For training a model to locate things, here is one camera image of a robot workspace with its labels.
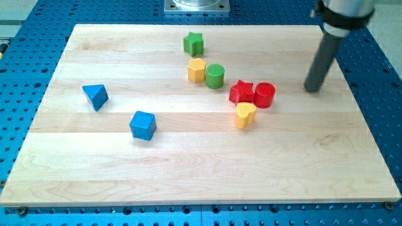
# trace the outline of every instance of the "yellow hexagon block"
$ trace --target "yellow hexagon block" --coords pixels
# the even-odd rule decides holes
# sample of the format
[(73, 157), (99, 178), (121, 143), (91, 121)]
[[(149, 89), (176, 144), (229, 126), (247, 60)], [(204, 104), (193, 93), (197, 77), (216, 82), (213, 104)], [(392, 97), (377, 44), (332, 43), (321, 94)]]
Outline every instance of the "yellow hexagon block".
[(202, 59), (191, 59), (188, 63), (188, 79), (198, 83), (205, 81), (205, 68), (207, 62)]
[(234, 124), (238, 129), (244, 129), (250, 123), (254, 122), (257, 107), (254, 104), (241, 102), (236, 106), (236, 118)]

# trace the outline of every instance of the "metal mount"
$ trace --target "metal mount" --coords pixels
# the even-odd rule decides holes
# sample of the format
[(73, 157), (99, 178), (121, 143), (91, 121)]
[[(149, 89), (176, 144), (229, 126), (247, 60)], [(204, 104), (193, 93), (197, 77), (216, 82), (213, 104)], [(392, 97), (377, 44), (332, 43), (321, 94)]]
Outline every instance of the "metal mount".
[(229, 15), (229, 0), (165, 0), (165, 14)]

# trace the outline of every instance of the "wooden board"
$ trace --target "wooden board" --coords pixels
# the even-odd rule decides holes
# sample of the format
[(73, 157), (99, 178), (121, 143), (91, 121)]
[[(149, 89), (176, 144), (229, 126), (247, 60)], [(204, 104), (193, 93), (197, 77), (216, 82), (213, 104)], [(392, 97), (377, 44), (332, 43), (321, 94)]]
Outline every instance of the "wooden board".
[[(187, 80), (183, 37), (202, 32), (225, 85)], [(338, 64), (303, 89), (318, 26), (77, 25), (1, 197), (4, 206), (396, 201), (400, 193)], [(229, 88), (269, 81), (255, 123), (234, 126)], [(103, 83), (94, 112), (81, 86)], [(152, 141), (129, 121), (156, 115)]]

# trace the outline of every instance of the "red cylinder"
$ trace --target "red cylinder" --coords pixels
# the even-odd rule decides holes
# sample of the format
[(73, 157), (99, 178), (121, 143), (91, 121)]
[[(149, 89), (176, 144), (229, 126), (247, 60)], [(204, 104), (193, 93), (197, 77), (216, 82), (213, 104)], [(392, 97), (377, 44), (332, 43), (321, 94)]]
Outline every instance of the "red cylinder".
[(275, 90), (271, 83), (259, 83), (254, 93), (254, 105), (262, 109), (270, 107), (274, 99)]

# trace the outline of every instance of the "toy block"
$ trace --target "toy block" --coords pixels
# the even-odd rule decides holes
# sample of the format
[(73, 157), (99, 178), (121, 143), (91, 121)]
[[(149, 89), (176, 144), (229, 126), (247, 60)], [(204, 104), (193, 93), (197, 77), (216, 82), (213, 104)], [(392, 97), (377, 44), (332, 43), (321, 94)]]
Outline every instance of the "toy block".
[(253, 103), (262, 109), (270, 107), (274, 99), (275, 91), (276, 89), (271, 83), (259, 83), (256, 86)]
[(234, 124), (238, 129), (244, 129), (250, 123), (254, 122), (257, 107), (254, 104), (241, 102), (236, 106), (236, 118)]
[(189, 32), (183, 39), (184, 52), (190, 54), (192, 57), (204, 53), (204, 40), (202, 34)]
[(198, 83), (205, 81), (205, 68), (207, 62), (202, 59), (191, 59), (188, 63), (188, 79)]
[(209, 65), (205, 84), (211, 89), (219, 89), (224, 85), (224, 76), (225, 68), (222, 65)]
[(104, 85), (84, 85), (82, 89), (94, 106), (95, 111), (98, 111), (109, 99)]
[(131, 119), (130, 129), (133, 137), (150, 141), (156, 130), (155, 115), (137, 111)]
[(253, 83), (238, 80), (237, 84), (231, 87), (229, 100), (236, 105), (240, 102), (252, 103), (254, 98)]

